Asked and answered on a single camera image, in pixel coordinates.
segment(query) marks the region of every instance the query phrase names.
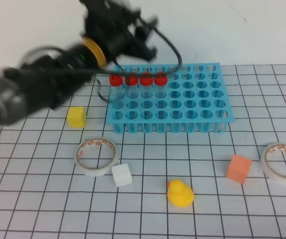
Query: rack hole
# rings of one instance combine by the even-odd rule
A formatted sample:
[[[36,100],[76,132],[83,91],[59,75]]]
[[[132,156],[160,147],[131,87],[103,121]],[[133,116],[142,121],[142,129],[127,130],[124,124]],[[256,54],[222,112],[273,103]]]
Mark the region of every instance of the rack hole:
[[[183,70],[183,71],[190,71],[191,68],[190,68],[190,66],[183,66],[183,67],[182,67],[182,70]]]
[[[219,97],[222,97],[223,96],[223,92],[222,91],[213,91],[212,92],[212,96],[214,96],[214,97],[217,97],[217,98],[219,98]]]
[[[141,107],[144,109],[149,109],[153,106],[153,103],[151,101],[143,101],[141,103]]]
[[[226,106],[226,102],[223,100],[216,100],[215,102],[213,102],[213,105],[218,108],[223,108]]]
[[[162,90],[157,91],[157,92],[155,93],[155,96],[156,96],[157,98],[159,98],[159,99],[165,98],[166,95],[167,95],[166,92],[165,92],[165,91],[162,91]]]
[[[219,88],[221,86],[221,83],[218,81],[213,81],[210,83],[210,86],[213,88]]]
[[[194,97],[194,92],[193,91],[185,91],[183,93],[183,96],[185,96],[186,98],[192,98],[192,97]]]
[[[167,106],[166,101],[157,101],[157,102],[156,102],[156,107],[157,107],[157,108],[162,109],[162,108],[165,108],[166,106]]]
[[[123,117],[123,113],[120,111],[116,111],[112,114],[112,119],[113,120],[119,120]]]
[[[182,86],[183,86],[184,88],[186,88],[186,89],[190,89],[190,88],[193,87],[193,83],[192,83],[192,82],[184,82],[184,83],[182,84]]]
[[[221,119],[225,119],[228,117],[227,111],[219,110],[216,112],[216,116]]]
[[[197,118],[198,113],[196,111],[187,111],[185,115],[189,119],[195,119]]]
[[[179,87],[179,83],[178,82],[171,82],[169,83],[169,88],[172,88],[172,89],[177,89]]]
[[[150,111],[144,111],[141,113],[141,117],[145,120],[149,120],[151,117],[153,117],[153,113]]]
[[[209,92],[208,91],[198,91],[197,95],[201,98],[206,98],[209,96]]]
[[[198,73],[198,74],[195,75],[195,78],[197,80],[203,80],[204,78],[206,78],[206,75],[203,74],[203,73]]]
[[[127,107],[129,109],[134,109],[134,108],[138,107],[138,103],[136,101],[130,101],[127,103]]]
[[[144,91],[141,96],[144,98],[144,99],[149,99],[153,96],[153,93],[151,93],[150,91]]]
[[[158,66],[158,67],[156,67],[156,69],[157,69],[158,72],[165,71],[165,68],[163,66]]]
[[[179,91],[171,91],[171,92],[169,92],[169,96],[170,96],[171,98],[178,98],[178,97],[181,96],[181,94],[180,94]]]
[[[150,67],[150,66],[146,66],[146,67],[143,68],[144,72],[151,72],[152,70],[153,70],[153,68]]]
[[[212,74],[209,75],[209,79],[211,79],[211,80],[217,80],[217,79],[219,79],[219,74],[217,74],[217,73],[212,73]]]
[[[202,111],[200,112],[200,115],[204,119],[210,119],[213,116],[213,113],[211,111]]]
[[[177,74],[171,74],[169,76],[169,79],[172,80],[172,81],[177,80],[178,78],[179,78],[179,76]]]
[[[207,83],[205,81],[199,81],[196,83],[196,86],[200,89],[203,89],[207,87]]]
[[[215,71],[215,70],[217,70],[217,67],[215,65],[208,66],[208,71]]]
[[[115,103],[113,103],[112,107],[118,110],[124,107],[124,103],[121,101],[116,101]]]
[[[191,74],[183,74],[182,79],[184,80],[190,80],[191,79]]]
[[[172,108],[179,108],[180,106],[182,106],[182,103],[180,101],[170,101],[169,105],[172,107]]]
[[[193,108],[196,106],[196,102],[195,101],[185,101],[184,105],[187,107],[187,108]]]
[[[203,71],[203,66],[195,66],[196,71]]]
[[[167,112],[166,111],[158,111],[156,113],[156,118],[160,119],[160,120],[163,120],[163,119],[166,119],[167,118]]]
[[[173,119],[178,120],[178,119],[180,119],[182,116],[183,116],[183,113],[180,112],[180,111],[172,111],[172,112],[171,112],[171,117],[172,117]]]
[[[126,118],[129,120],[134,120],[138,117],[138,113],[136,111],[130,111],[126,113]]]
[[[135,98],[138,97],[138,92],[136,92],[136,91],[129,92],[127,94],[127,97],[130,98],[130,99],[135,99]]]
[[[131,72],[139,72],[139,68],[134,66],[131,68]]]
[[[211,103],[210,101],[202,100],[202,101],[199,101],[199,106],[203,108],[208,108],[211,106]]]
[[[168,71],[172,71],[172,70],[174,70],[174,68],[175,68],[175,66],[170,66],[170,67],[168,67]]]

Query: rubber duck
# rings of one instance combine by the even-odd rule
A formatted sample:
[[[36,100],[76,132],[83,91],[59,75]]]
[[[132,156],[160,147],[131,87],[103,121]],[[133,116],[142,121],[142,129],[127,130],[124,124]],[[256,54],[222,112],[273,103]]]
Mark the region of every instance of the rubber duck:
[[[168,200],[176,207],[187,207],[194,199],[192,189],[187,186],[183,181],[174,179],[167,183]]]

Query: white tape roll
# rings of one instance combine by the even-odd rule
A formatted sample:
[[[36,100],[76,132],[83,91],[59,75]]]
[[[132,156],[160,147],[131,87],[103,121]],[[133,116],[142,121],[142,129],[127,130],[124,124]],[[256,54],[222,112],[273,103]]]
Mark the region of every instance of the white tape roll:
[[[275,172],[267,161],[267,155],[272,154],[276,151],[282,151],[283,153],[286,153],[286,144],[283,143],[273,143],[270,144],[268,147],[266,147],[263,150],[262,157],[260,159],[260,165],[262,167],[263,172],[271,179],[276,181],[279,184],[286,186],[286,177],[278,174]]]
[[[114,156],[112,161],[105,167],[103,168],[89,168],[85,167],[80,163],[80,158],[83,154],[83,152],[90,148],[90,147],[98,147],[100,145],[106,145],[109,148],[111,148],[114,152]],[[111,169],[112,166],[118,163],[118,153],[117,153],[117,147],[114,143],[112,143],[110,140],[104,137],[92,137],[86,142],[83,142],[80,144],[79,149],[76,153],[76,156],[74,158],[75,164],[80,168],[80,170],[85,174],[90,177],[98,177],[105,175],[109,170]]]

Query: test tube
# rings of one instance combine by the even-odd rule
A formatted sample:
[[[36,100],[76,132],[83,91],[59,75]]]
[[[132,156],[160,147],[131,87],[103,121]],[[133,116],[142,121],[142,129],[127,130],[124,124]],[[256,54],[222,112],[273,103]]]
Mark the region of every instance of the test tube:
[[[125,83],[128,85],[128,97],[130,99],[135,99],[138,97],[138,76],[130,76],[128,78],[125,78]]]
[[[153,85],[153,75],[149,72],[145,72],[144,76],[141,76],[140,83],[142,86],[142,97],[145,99],[151,98],[153,93],[152,85]]]
[[[113,76],[109,77],[109,83],[111,84],[114,99],[120,100],[125,96],[125,91],[123,87],[123,77],[121,76]]]
[[[167,85],[167,75],[163,72],[156,73],[155,76],[155,85],[156,85],[156,97],[164,98],[166,96],[166,85]]]

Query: red cap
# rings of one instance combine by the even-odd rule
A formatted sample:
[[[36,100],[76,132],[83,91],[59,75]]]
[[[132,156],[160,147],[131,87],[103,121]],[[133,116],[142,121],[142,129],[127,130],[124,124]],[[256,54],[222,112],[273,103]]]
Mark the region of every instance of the red cap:
[[[167,75],[165,75],[163,72],[156,73],[155,84],[157,86],[164,86],[164,85],[166,85],[167,84]]]
[[[141,76],[140,83],[142,86],[150,86],[153,84],[153,75],[149,72],[143,73],[144,76]]]
[[[128,86],[136,86],[138,84],[138,76],[130,76],[128,78],[125,78],[125,83]]]
[[[120,86],[123,84],[123,77],[121,76],[109,76],[109,83],[111,86]]]

